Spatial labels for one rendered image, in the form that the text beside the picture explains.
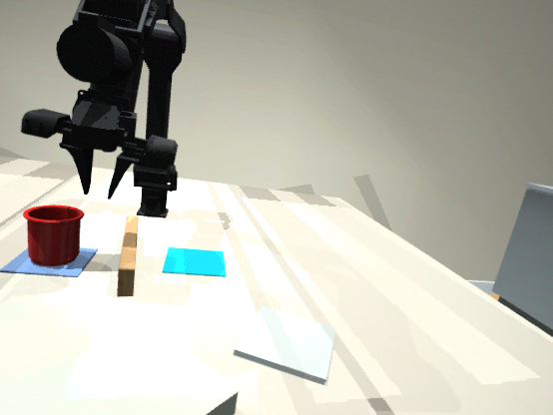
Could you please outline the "tan wooden bar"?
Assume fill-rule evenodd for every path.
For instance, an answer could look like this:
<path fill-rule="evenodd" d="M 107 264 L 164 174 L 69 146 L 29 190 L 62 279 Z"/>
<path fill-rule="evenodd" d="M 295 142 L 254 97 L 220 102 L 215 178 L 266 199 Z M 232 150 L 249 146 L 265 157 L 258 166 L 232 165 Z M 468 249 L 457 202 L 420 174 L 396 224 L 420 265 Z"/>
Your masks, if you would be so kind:
<path fill-rule="evenodd" d="M 127 216 L 118 273 L 118 297 L 133 296 L 138 237 L 138 216 Z"/>

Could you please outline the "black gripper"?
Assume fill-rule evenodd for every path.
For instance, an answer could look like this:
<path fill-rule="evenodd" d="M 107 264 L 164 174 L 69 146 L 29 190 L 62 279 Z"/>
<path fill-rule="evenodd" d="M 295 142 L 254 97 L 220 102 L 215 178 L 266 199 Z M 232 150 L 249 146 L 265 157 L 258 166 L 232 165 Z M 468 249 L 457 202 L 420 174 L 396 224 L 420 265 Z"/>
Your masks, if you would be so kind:
<path fill-rule="evenodd" d="M 108 103 L 109 96 L 122 98 L 123 111 L 135 113 L 138 91 L 126 90 L 112 85 L 90 83 L 91 100 Z M 38 138 L 49 138 L 55 133 L 63 134 L 60 148 L 68 150 L 77 167 L 84 195 L 89 192 L 92 175 L 92 149 L 77 149 L 71 145 L 72 123 L 70 115 L 47 109 L 30 110 L 22 119 L 21 133 Z M 108 192 L 108 200 L 114 195 L 124 173 L 131 164 L 140 164 L 146 155 L 150 162 L 173 166 L 177 151 L 176 140 L 151 136 L 148 140 L 135 138 L 133 143 L 118 142 L 122 153 L 117 157 L 116 167 Z"/>

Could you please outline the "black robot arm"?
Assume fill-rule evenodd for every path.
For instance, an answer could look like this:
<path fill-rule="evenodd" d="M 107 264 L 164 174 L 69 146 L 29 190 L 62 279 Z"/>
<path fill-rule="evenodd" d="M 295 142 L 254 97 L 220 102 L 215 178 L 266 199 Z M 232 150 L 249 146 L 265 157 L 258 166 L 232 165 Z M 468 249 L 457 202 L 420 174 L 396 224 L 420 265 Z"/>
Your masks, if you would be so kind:
<path fill-rule="evenodd" d="M 161 19 L 169 25 L 156 22 Z M 186 40 L 174 0 L 81 0 L 73 25 L 57 42 L 57 55 L 75 80 L 137 91 L 145 60 L 150 70 L 146 140 L 167 138 L 172 75 L 182 62 Z M 110 95 L 103 103 L 91 100 L 90 91 L 79 90 L 71 145 L 114 153 L 118 142 L 134 142 L 136 120 L 136 113 L 123 111 L 120 96 Z M 150 162 L 145 155 L 133 165 L 133 179 L 134 187 L 142 188 L 136 215 L 166 218 L 167 193 L 177 190 L 175 165 Z"/>

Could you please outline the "dark red cup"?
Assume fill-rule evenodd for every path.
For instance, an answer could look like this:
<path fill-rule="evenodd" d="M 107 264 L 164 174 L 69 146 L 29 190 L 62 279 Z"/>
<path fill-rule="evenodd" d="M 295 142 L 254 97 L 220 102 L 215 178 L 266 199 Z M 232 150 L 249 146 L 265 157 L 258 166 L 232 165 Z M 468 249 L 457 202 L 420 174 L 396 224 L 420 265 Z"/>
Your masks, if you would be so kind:
<path fill-rule="evenodd" d="M 76 207 L 39 206 L 24 211 L 28 220 L 28 255 L 42 266 L 72 262 L 80 252 L 81 219 Z"/>

